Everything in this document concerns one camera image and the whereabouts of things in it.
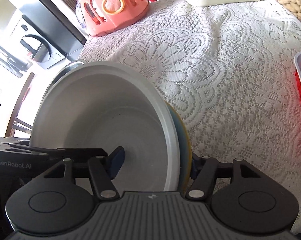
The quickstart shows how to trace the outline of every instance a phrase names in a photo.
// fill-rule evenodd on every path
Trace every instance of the washing machine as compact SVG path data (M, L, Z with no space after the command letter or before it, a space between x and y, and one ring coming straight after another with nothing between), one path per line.
M67 54L57 49L43 33L23 15L10 36L19 55L28 57L44 69L64 59Z

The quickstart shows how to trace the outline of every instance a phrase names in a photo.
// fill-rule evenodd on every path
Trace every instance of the lace tablecloth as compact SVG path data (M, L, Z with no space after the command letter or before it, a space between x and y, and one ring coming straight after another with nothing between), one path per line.
M211 7L162 0L138 23L88 40L80 58L131 66L180 114L197 155L242 157L290 190L300 205L297 233L298 51L301 23L275 0Z

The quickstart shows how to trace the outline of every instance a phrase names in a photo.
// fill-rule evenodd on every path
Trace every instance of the floor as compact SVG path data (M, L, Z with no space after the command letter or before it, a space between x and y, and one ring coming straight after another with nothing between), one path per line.
M53 65L51 68L44 70L39 65L32 65L28 71L31 71L35 74L35 77L33 78L30 89L24 98L24 101L21 105L21 108L19 110L17 118L33 125L34 119L36 117L39 105L41 103L42 97L49 86L49 84L52 82L54 77L57 75L57 73L65 67L70 60L63 59L60 62ZM5 104L5 100L10 99L10 91L6 91L6 96L4 98L4 101L2 104ZM6 127L4 127L4 122L2 120L4 119L2 117L4 115L3 112L1 112L0 108L0 136L3 137ZM27 133L23 133L20 131L15 131L15 137L21 137L21 138L29 138L30 135Z

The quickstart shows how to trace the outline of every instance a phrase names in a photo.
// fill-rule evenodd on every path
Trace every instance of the silver screw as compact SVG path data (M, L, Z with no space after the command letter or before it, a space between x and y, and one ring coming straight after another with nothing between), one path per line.
M100 196L103 198L111 198L116 196L116 192L114 190L104 190L100 193Z
M199 189L194 189L194 190L191 190L190 192L188 192L188 195L192 198L200 198L200 197L204 196L204 192L202 192Z

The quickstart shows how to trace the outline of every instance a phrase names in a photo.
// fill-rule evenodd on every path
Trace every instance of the logo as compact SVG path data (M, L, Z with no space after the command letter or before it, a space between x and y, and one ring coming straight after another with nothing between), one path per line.
M155 198L157 198L157 196L155 194L152 194L152 195L149 195L148 198L155 199Z
M15 162L2 162L0 160L1 166L8 166L8 167L15 167L15 168L22 168L22 169L31 169L30 163L15 163Z

